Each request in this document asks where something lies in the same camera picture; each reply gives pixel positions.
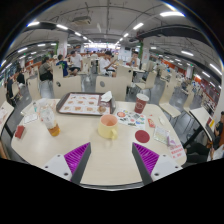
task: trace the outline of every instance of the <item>paper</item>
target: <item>paper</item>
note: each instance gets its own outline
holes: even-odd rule
[[[30,122],[33,122],[33,121],[36,121],[38,120],[38,115],[35,113],[35,114],[30,114],[30,115],[27,115],[24,117],[24,124],[28,124]]]
[[[128,125],[140,130],[145,130],[146,116],[143,114],[137,114],[135,112],[129,112],[124,109],[117,109],[115,116],[120,124]]]
[[[110,107],[106,103],[99,102],[99,95],[70,94],[64,105],[61,107],[61,113],[78,114],[110,114]]]
[[[171,145],[168,148],[169,148],[172,158],[174,160],[178,160],[178,159],[186,156],[186,153],[185,153],[183,146],[181,145],[180,142],[176,145]]]
[[[167,136],[169,134],[169,131],[160,128],[159,126],[156,125],[155,131],[154,131],[154,139],[162,142],[164,144],[167,145],[168,141],[167,141]]]

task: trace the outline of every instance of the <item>table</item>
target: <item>table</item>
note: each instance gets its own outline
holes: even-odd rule
[[[116,108],[133,111],[135,103],[116,102]],[[159,116],[166,122],[165,128],[171,131],[174,138],[179,140],[176,132],[162,110],[153,104],[147,104],[144,111],[155,122],[160,124]],[[135,139],[138,129],[118,124],[118,139],[109,140],[99,136],[97,132],[100,116],[82,116],[56,114],[61,133],[51,137],[45,125],[36,121],[26,125],[26,133],[22,139],[13,138],[12,148],[30,164],[42,167],[56,154],[66,154],[69,151],[91,142],[91,154],[83,173],[81,184],[96,186],[126,185],[142,182],[137,164],[132,155],[132,143],[136,142],[155,151],[158,154],[171,156],[165,144],[153,139],[154,129],[146,124],[150,141],[142,144]],[[183,165],[186,156],[177,163]]]
[[[190,137],[190,139],[184,144],[184,148],[188,144],[190,144],[197,136],[198,134],[204,130],[206,135],[208,136],[209,140],[212,141],[212,136],[209,134],[209,132],[206,129],[207,121],[210,117],[209,113],[206,111],[204,107],[200,107],[198,109],[190,110],[190,114],[195,118],[195,120],[199,123],[199,128],[195,131],[195,133]],[[215,130],[215,124],[213,124],[211,130],[214,132]]]

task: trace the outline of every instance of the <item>drink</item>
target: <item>drink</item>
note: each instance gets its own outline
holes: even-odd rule
[[[40,116],[45,123],[49,133],[52,136],[57,136],[60,133],[60,128],[55,119],[52,108],[47,104],[46,99],[40,100]]]
[[[149,98],[144,94],[137,94],[135,112],[141,114],[145,108],[146,103],[149,101]]]

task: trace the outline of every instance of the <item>red container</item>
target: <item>red container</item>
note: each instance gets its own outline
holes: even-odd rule
[[[146,103],[149,101],[149,98],[144,94],[137,94],[135,112],[141,114],[145,108]]]

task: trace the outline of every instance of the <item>yellow cup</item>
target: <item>yellow cup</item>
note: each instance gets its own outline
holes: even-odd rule
[[[117,138],[118,120],[114,115],[106,114],[100,118],[98,133],[103,138]]]

